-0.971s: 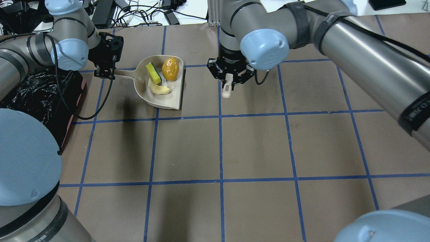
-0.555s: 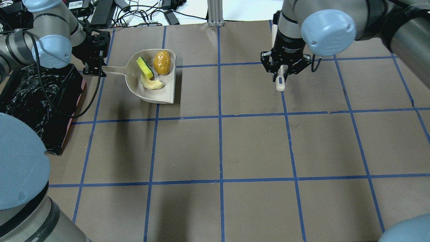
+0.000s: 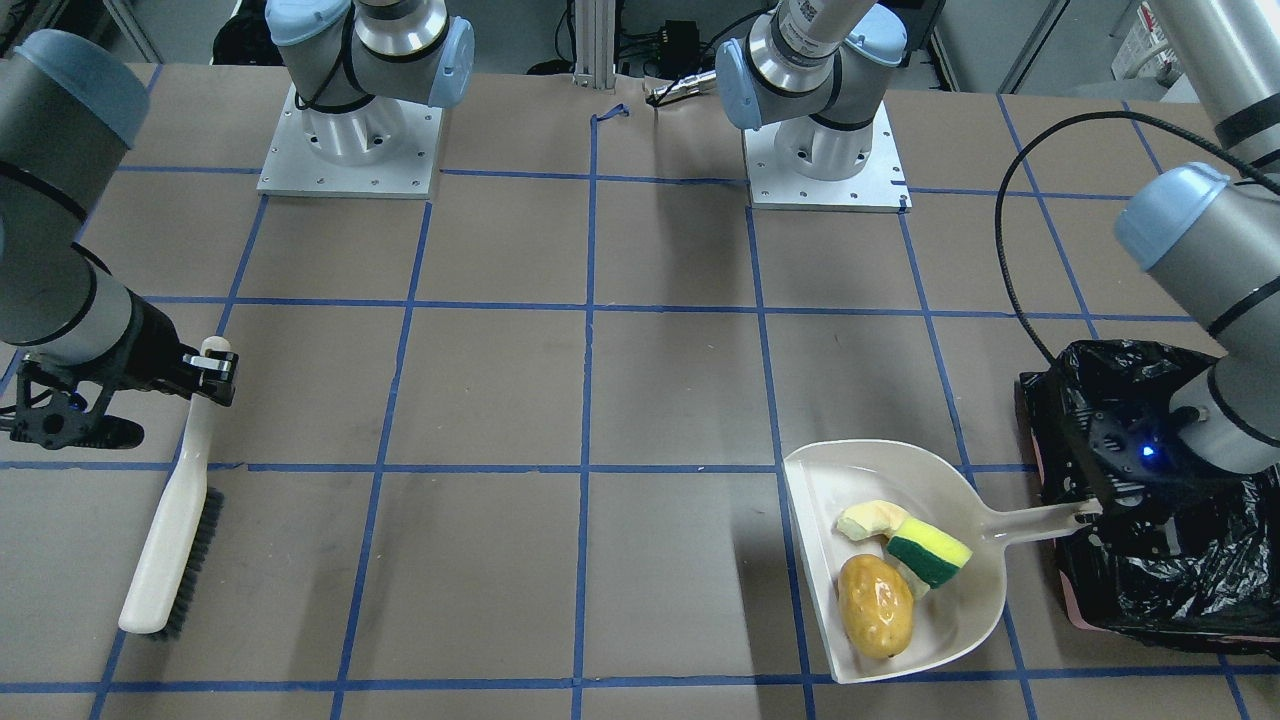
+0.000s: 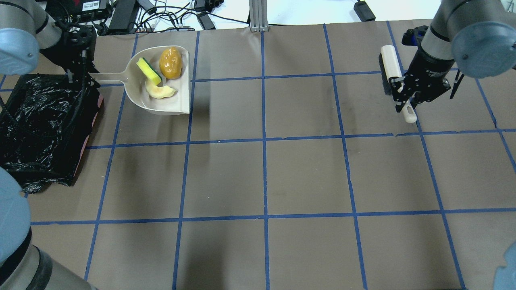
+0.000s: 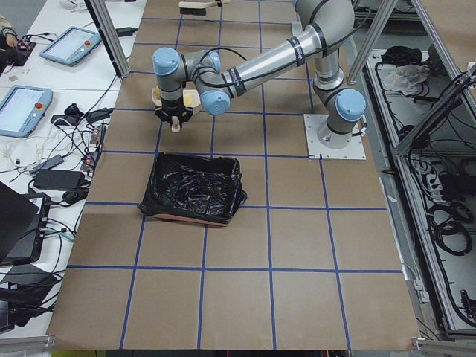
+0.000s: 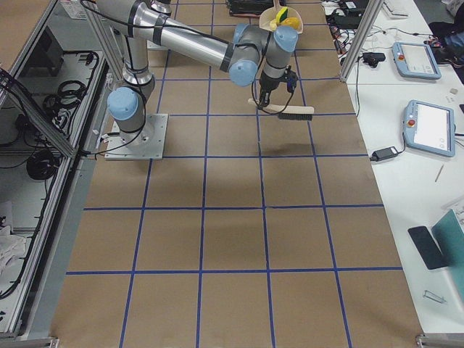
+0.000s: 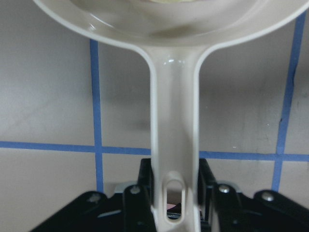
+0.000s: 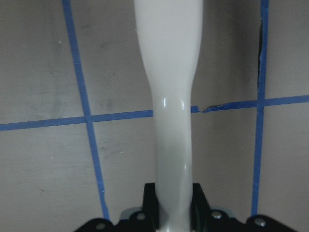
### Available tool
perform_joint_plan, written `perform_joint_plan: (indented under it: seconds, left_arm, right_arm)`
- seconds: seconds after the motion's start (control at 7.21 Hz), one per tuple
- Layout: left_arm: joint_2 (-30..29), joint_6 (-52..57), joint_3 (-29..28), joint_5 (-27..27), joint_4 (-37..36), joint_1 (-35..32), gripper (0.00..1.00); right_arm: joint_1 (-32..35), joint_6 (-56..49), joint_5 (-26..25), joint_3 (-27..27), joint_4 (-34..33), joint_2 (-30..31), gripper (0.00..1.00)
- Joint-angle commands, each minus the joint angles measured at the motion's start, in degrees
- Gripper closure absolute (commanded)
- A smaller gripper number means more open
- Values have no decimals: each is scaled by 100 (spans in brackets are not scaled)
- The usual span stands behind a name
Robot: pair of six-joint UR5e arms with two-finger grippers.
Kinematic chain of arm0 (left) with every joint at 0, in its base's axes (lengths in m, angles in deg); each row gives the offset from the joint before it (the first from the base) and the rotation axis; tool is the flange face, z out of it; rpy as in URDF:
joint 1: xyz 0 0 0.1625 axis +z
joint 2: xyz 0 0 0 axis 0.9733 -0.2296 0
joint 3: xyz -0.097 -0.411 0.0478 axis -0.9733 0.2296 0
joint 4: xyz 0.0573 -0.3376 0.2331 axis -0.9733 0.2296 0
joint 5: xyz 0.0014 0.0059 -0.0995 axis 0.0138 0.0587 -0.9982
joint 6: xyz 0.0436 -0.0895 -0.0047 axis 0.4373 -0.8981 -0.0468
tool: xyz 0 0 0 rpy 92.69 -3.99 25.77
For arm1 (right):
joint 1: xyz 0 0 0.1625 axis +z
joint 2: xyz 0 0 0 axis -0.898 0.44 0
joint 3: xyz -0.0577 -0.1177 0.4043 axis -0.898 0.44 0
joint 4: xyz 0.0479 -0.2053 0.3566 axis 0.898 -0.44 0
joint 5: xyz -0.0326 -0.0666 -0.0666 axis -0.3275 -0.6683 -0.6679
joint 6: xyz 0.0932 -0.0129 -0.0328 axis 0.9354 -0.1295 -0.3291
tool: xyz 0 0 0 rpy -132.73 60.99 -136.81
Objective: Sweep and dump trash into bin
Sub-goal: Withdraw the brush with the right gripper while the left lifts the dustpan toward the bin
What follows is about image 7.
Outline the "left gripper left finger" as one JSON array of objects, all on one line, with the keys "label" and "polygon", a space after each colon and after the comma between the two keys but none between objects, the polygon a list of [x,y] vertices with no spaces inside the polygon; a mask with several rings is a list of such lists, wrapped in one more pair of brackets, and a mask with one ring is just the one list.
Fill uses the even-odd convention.
[{"label": "left gripper left finger", "polygon": [[155,232],[151,206],[154,198],[154,177],[151,159],[142,159],[137,183],[125,188],[123,215],[125,232]]}]

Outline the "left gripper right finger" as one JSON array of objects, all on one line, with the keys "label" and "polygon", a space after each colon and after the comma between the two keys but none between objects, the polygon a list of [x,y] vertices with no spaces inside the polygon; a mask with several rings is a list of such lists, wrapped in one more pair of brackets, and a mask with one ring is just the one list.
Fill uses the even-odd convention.
[{"label": "left gripper right finger", "polygon": [[210,232],[253,232],[239,194],[231,185],[218,182],[206,159],[199,160],[198,205]]}]

